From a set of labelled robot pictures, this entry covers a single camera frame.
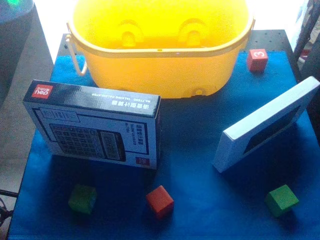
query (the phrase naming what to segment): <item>blue mat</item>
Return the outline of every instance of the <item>blue mat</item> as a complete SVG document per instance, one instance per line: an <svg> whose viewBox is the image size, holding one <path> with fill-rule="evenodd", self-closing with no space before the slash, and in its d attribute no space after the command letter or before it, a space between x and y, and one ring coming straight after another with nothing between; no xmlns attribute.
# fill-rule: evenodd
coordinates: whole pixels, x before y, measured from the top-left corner
<svg viewBox="0 0 320 240"><path fill-rule="evenodd" d="M54 156L36 131L8 239L319 239L320 149L306 112L223 174L211 165L225 128L296 84L286 54L268 54L264 74L250 73L240 53L219 92L162 101L157 171ZM68 56L57 58L51 80L94 85L89 74L76 76ZM68 206L78 183L96 187L90 216ZM264 199L284 184L300 203L276 219ZM162 221L145 199L159 185L175 201Z"/></svg>

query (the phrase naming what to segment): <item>gray floor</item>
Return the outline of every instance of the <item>gray floor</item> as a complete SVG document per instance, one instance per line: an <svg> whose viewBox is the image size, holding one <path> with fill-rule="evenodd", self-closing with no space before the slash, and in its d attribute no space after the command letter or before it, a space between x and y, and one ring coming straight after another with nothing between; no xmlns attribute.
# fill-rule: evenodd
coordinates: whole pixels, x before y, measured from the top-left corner
<svg viewBox="0 0 320 240"><path fill-rule="evenodd" d="M0 108L0 189L18 192L30 151L35 125L22 100L31 80L50 80L53 62L37 11L30 34L19 59L9 93ZM0 196L8 210L16 199ZM0 240L6 238L10 219L0 227Z"/></svg>

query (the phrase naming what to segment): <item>yellow bucket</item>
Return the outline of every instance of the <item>yellow bucket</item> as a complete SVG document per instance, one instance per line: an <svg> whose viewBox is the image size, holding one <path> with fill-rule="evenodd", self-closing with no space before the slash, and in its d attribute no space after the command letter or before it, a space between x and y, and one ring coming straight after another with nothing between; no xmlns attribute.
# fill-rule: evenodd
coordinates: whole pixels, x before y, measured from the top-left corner
<svg viewBox="0 0 320 240"><path fill-rule="evenodd" d="M227 83L253 26L245 0L79 0L67 42L101 88L183 98Z"/></svg>

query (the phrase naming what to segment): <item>green cube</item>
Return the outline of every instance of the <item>green cube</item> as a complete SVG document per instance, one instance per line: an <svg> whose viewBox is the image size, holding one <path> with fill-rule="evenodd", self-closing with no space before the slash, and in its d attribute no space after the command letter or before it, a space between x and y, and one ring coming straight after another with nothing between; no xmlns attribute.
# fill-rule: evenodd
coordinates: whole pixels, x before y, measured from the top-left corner
<svg viewBox="0 0 320 240"><path fill-rule="evenodd" d="M291 210L292 207L299 203L299 200L288 185L283 185L269 192L264 202L277 218Z"/></svg>
<svg viewBox="0 0 320 240"><path fill-rule="evenodd" d="M73 211L91 214L97 198L94 187L85 185L75 185L68 204Z"/></svg>

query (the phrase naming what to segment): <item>red block with number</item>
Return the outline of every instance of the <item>red block with number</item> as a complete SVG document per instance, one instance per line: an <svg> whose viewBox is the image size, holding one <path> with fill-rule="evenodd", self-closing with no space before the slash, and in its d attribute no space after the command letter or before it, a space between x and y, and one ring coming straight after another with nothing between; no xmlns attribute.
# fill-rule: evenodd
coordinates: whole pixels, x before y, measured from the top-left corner
<svg viewBox="0 0 320 240"><path fill-rule="evenodd" d="M165 217L174 209L174 200L162 185L148 193L146 200L158 219Z"/></svg>
<svg viewBox="0 0 320 240"><path fill-rule="evenodd" d="M250 72L262 73L267 65L268 55L265 49L249 50L246 64Z"/></svg>

